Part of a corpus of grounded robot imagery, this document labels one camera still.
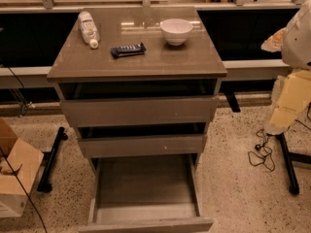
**stand leg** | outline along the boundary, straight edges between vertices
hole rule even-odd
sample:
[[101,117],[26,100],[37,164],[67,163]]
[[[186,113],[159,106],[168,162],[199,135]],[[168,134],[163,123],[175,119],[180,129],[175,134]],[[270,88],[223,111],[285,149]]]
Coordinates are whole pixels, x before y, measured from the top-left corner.
[[239,107],[239,104],[236,100],[234,91],[233,91],[233,87],[230,85],[227,85],[226,83],[223,83],[223,89],[224,89],[224,94],[226,97],[227,102],[229,103],[232,111],[234,113],[240,113],[241,109]]
[[295,173],[294,173],[294,167],[292,164],[292,160],[290,157],[290,152],[288,149],[288,145],[287,145],[285,136],[284,136],[284,134],[281,134],[281,135],[277,135],[276,138],[277,138],[277,140],[279,140],[279,142],[281,144],[286,168],[288,170],[288,174],[289,174],[289,178],[290,178],[290,182],[291,182],[290,193],[297,195],[297,194],[299,194],[299,185],[298,185],[298,181],[297,181],[297,178],[295,176]]
[[23,117],[26,115],[28,108],[30,106],[32,106],[31,102],[28,102],[23,95],[21,94],[21,92],[18,89],[10,89],[12,95],[14,96],[14,98],[17,100],[17,102],[19,103],[20,106],[20,113],[19,113],[19,117]]
[[65,129],[63,127],[59,127],[54,144],[52,145],[52,151],[50,154],[50,158],[43,172],[42,178],[40,179],[37,191],[49,193],[52,191],[52,185],[49,183],[49,175],[52,169],[52,165],[54,159],[56,157],[58,147],[61,140],[67,140],[67,135],[64,133]]

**bottle cap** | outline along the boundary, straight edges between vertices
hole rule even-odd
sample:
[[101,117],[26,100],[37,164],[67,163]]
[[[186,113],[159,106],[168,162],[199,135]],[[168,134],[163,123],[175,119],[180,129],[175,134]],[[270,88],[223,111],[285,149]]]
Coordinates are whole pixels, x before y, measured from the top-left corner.
[[92,49],[97,49],[98,48],[98,41],[95,39],[90,39],[89,40],[89,45]]

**black panel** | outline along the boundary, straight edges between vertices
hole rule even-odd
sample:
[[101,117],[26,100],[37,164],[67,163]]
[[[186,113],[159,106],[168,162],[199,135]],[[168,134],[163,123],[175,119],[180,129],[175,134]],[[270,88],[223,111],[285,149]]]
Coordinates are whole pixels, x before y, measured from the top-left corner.
[[[25,88],[19,90],[23,97],[32,103],[58,102],[59,98],[54,88]],[[16,102],[9,89],[0,89],[0,104]]]
[[67,100],[213,95],[216,79],[61,83]]
[[285,27],[297,9],[199,11],[222,60],[280,59],[280,52],[261,50],[261,44]]
[[271,91],[274,82],[275,80],[222,82],[220,92],[226,93],[228,90],[230,90],[231,92]]
[[52,66],[78,13],[0,15],[0,64]]
[[134,126],[83,127],[79,132],[83,139],[102,137],[135,137],[155,135],[202,134],[205,122],[174,123]]

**open drawer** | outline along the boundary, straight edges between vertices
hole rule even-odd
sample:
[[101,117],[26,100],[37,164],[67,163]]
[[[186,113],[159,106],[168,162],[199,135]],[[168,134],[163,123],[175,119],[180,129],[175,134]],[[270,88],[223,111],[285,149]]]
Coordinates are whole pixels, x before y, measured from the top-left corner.
[[62,101],[61,108],[72,127],[210,121],[218,98],[140,98]]
[[206,123],[174,123],[78,128],[86,158],[200,153],[206,144]]
[[88,226],[79,232],[206,232],[189,154],[100,159]]

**cabinet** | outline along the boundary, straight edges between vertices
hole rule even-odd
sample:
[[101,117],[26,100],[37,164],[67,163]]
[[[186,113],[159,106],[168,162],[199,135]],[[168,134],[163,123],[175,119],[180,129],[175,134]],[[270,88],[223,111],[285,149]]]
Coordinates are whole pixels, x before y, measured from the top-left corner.
[[[97,50],[77,24],[48,74],[96,182],[88,226],[80,232],[201,232],[194,181],[226,70],[195,8],[89,9]],[[185,44],[171,47],[159,23],[191,21]],[[143,42],[144,55],[114,59],[110,48]]]

